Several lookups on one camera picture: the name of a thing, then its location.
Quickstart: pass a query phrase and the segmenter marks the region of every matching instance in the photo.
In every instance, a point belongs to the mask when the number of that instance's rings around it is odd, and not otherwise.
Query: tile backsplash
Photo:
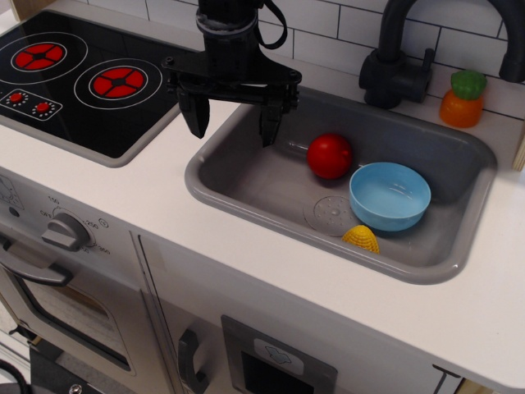
[[[184,30],[198,31],[198,0],[75,0]],[[364,58],[377,46],[387,0],[274,0],[288,23],[288,40],[275,52],[319,66],[358,75]],[[259,12],[266,42],[281,34],[267,8]],[[525,117],[525,84],[498,77],[507,49],[501,16],[487,0],[418,0],[404,26],[402,49],[420,62],[425,48],[436,50],[429,94],[443,97],[450,75],[469,68],[488,78],[485,109]]]

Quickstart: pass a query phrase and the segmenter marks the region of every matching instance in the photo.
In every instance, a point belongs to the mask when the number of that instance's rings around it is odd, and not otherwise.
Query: orange carrot toy
[[[486,77],[477,71],[458,71],[450,78],[452,89],[441,102],[440,117],[451,126],[475,126],[483,110]]]

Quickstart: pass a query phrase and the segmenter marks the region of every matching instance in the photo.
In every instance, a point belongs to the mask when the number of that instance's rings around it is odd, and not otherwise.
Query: faucet
[[[417,103],[427,95],[431,64],[435,52],[427,48],[421,66],[407,63],[401,51],[404,20],[417,0],[389,0],[381,20],[378,48],[365,59],[359,75],[364,100],[380,108],[393,108],[402,99]],[[525,80],[525,2],[523,0],[488,0],[503,18],[508,32],[507,53],[500,77],[508,82]]]

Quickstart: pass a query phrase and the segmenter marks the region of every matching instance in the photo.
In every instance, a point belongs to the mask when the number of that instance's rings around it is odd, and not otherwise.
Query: red ball
[[[350,169],[352,148],[342,136],[326,133],[310,144],[306,159],[314,174],[325,179],[336,179]]]

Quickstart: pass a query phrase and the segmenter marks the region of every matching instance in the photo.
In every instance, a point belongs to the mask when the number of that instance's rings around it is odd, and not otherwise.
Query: stovetop
[[[0,37],[0,123],[119,167],[178,114],[161,63],[187,52],[43,11]]]

